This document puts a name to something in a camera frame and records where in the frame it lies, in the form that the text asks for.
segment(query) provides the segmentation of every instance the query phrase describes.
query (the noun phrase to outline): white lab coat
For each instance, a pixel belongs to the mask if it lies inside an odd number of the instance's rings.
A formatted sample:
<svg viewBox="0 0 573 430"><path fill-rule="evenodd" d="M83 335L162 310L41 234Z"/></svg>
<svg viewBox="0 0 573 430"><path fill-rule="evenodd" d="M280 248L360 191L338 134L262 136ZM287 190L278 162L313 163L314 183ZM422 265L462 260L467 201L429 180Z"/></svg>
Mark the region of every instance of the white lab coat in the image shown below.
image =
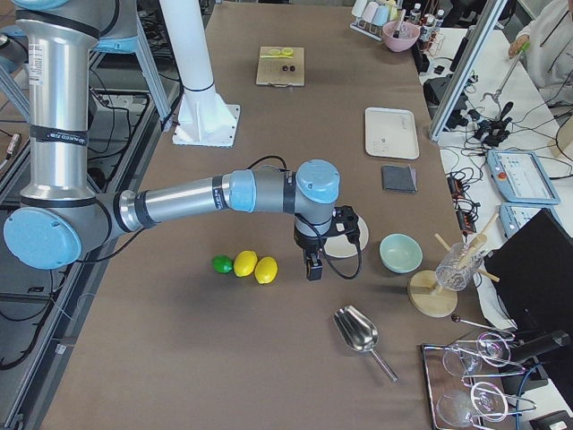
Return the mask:
<svg viewBox="0 0 573 430"><path fill-rule="evenodd" d="M573 21L570 13L555 27L568 10L568 0L552 0L537 19L517 35L529 35L531 46L526 51L527 73L549 106L573 104ZM540 47L553 29L555 31Z"/></svg>

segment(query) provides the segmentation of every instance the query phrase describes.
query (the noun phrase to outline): table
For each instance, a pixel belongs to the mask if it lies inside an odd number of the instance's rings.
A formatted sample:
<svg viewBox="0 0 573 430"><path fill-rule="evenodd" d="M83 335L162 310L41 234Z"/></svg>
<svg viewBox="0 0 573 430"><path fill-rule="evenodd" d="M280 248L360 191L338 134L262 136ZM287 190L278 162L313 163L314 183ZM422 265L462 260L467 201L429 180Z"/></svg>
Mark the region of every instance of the table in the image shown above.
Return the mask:
<svg viewBox="0 0 573 430"><path fill-rule="evenodd" d="M444 65L446 70L448 70L449 60L447 58L453 58L458 49L459 41L466 34L466 30L442 29L441 34L444 38L440 50L433 51L434 65ZM488 38L482 54L475 62L474 69L475 74L478 75L478 81L475 84L475 94L468 94L468 106L483 108L481 110L483 116L495 117L498 114L497 106L492 102L492 99L488 97L482 101L482 97L485 92L494 93L499 88L505 73L509 69L511 60L507 56L508 47L509 42L504 34L500 30L495 30ZM433 73L422 75L421 81L424 82L433 76L435 76ZM548 147L548 145L553 144L554 140L551 136L555 136L559 125L553 119L550 109L543 103L543 99L531 82L522 64L517 65L500 95L500 104L502 106L508 101L514 102L514 107L509 116L514 118L515 121L525 118L520 123L525 131L521 131L517 126L514 126L513 129L510 127L509 130L512 131L512 134L500 145L500 149L519 148L521 150L535 150L535 153L541 157L540 160L549 176L567 175L569 168L555 161ZM534 128L539 133L527 130L527 128ZM441 156L445 172L448 173L461 168L476 169L471 160L463 155L460 150L464 146L466 138L470 135L472 133L466 133L464 127L458 127L457 131L452 133L442 133L439 145L442 148ZM467 147L478 147L478 145L468 144ZM571 164L567 159L560 159ZM484 159L480 158L475 163L482 165ZM561 204L555 208L556 212L560 217L562 226L570 235L573 235L573 219L570 217L570 213L573 211L573 178L553 181L553 185L561 198ZM499 204L504 201L492 181L491 173L487 166L483 167L483 180L470 185L468 193L475 202L481 204L479 208L480 218L475 223L476 229L480 231L493 213L497 212ZM487 247L489 249L497 249L507 240L499 221L493 228L488 229L487 236L489 239ZM486 318L497 327L508 327L509 323L504 313L500 310L495 289L488 279L482 279L482 285L479 287L478 293L483 314ZM545 387L529 391L526 397L537 403L537 410L524 414L522 417L523 428L531 428L527 423L528 420L555 410L564 409L569 414L572 413L551 381Z"/></svg>
<svg viewBox="0 0 573 430"><path fill-rule="evenodd" d="M418 313L406 294L410 275L386 270L378 246L406 233L423 248L421 268L433 269L443 256L433 233L452 243L460 235L410 54L350 30L352 20L339 7L217 5L208 45L218 92L241 104L235 145L175 146L166 134L142 188L245 168L267 154L293 169L327 159L342 178L338 202L369 227L359 278L325 269L321 281L306 281L287 215L225 212L153 228L110 263L42 428L430 428L419 346L450 343L468 328ZM305 48L305 87L254 85L259 47L273 45ZM414 112L416 194L382 190L381 165L403 160L365 153L367 107ZM214 255L244 249L277 259L274 283L210 268ZM346 273L355 264L338 261ZM377 324L398 383L344 344L332 315L348 304ZM458 312L481 319L471 288Z"/></svg>

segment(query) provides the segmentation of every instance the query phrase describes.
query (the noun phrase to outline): glass cup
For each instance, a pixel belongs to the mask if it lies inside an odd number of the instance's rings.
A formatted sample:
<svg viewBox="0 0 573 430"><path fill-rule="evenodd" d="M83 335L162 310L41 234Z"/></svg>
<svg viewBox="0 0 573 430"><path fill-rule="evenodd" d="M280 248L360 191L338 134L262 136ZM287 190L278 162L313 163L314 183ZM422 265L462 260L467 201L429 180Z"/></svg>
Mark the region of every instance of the glass cup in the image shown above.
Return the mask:
<svg viewBox="0 0 573 430"><path fill-rule="evenodd" d="M461 291L482 263L480 254L468 255L466 244L454 244L436 269L438 284L450 291Z"/></svg>
<svg viewBox="0 0 573 430"><path fill-rule="evenodd" d="M484 331L476 339L461 339L448 345L442 364L449 374L459 378L502 376L497 372L480 374L482 364L503 367L513 364L508 342L494 331Z"/></svg>
<svg viewBox="0 0 573 430"><path fill-rule="evenodd" d="M438 399L436 411L438 416L456 428L483 426L483 420L500 422L509 413L506 395L492 383L475 383L469 392L448 390Z"/></svg>

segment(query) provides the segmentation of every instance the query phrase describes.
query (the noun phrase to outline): light blue bowl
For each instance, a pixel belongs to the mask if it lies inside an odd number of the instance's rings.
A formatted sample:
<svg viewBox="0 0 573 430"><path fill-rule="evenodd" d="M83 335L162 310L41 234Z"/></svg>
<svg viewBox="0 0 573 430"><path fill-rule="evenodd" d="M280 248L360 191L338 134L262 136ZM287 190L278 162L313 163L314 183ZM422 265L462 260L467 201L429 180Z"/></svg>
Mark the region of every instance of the light blue bowl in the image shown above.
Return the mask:
<svg viewBox="0 0 573 430"><path fill-rule="evenodd" d="M422 262L422 248L412 237L396 233L381 241L380 258L391 271L408 273Z"/></svg>

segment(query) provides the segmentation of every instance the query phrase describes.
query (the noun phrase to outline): label on robot arm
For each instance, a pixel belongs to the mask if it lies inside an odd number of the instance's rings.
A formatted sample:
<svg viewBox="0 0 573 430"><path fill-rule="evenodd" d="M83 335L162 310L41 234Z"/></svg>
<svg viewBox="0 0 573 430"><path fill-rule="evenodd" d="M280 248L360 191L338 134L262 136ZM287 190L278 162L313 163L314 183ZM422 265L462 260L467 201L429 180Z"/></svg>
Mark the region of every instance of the label on robot arm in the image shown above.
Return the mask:
<svg viewBox="0 0 573 430"><path fill-rule="evenodd" d="M28 74L30 85L44 85L44 50L40 44L28 45Z"/></svg>

